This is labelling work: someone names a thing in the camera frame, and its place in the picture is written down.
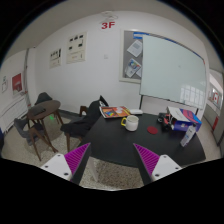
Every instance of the notebook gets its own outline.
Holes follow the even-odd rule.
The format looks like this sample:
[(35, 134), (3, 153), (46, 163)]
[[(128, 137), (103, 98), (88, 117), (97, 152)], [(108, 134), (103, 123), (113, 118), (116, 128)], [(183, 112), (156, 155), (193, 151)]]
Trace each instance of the notebook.
[(36, 116), (36, 115), (38, 115), (38, 114), (41, 114), (41, 113), (43, 113), (43, 112), (45, 112), (45, 111), (46, 111), (46, 109), (45, 109), (44, 107), (40, 106), (40, 105), (34, 106), (34, 107), (32, 107), (32, 108), (30, 109), (30, 112), (31, 112), (34, 116)]

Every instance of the dark table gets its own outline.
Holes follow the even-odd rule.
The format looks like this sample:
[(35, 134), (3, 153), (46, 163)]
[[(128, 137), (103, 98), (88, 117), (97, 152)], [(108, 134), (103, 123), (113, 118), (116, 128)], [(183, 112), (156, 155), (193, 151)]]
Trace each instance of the dark table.
[[(166, 154), (178, 165), (190, 165), (206, 159), (201, 142), (195, 134), (186, 147), (180, 145), (185, 135), (183, 131), (163, 131), (157, 121), (158, 116), (138, 115), (139, 125), (134, 132), (121, 126), (122, 118), (101, 116), (87, 133), (80, 145), (91, 142), (91, 156), (106, 162), (139, 168), (133, 143), (139, 144), (158, 155)], [(156, 135), (147, 131), (148, 126), (158, 129)]]

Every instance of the whiteboard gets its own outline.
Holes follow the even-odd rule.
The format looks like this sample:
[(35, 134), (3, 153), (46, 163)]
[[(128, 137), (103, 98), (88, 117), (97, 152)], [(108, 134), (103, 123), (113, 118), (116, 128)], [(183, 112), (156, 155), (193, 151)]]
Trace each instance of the whiteboard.
[(140, 95), (204, 108), (204, 60), (191, 50), (154, 36), (143, 36)]

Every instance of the framed picture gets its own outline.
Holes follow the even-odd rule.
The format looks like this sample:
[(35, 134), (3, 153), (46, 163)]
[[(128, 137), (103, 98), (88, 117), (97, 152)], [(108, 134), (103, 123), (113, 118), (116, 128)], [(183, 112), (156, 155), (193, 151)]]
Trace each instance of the framed picture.
[(12, 77), (12, 92), (13, 96), (20, 94), (23, 91), (22, 73)]
[(7, 87), (8, 87), (8, 82), (7, 82), (7, 80), (5, 80), (5, 81), (2, 83), (2, 93), (6, 91)]

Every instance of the document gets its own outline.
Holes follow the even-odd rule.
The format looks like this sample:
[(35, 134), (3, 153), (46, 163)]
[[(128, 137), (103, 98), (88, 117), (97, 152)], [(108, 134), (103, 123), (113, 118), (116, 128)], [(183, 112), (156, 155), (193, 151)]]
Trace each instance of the document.
[(126, 69), (125, 69), (125, 74), (129, 78), (131, 78), (135, 74), (135, 72), (137, 72), (140, 68), (141, 68), (141, 65), (136, 60), (131, 58), (128, 62)]
[(135, 57), (138, 57), (142, 52), (142, 42), (136, 40), (128, 49), (128, 52), (133, 54)]

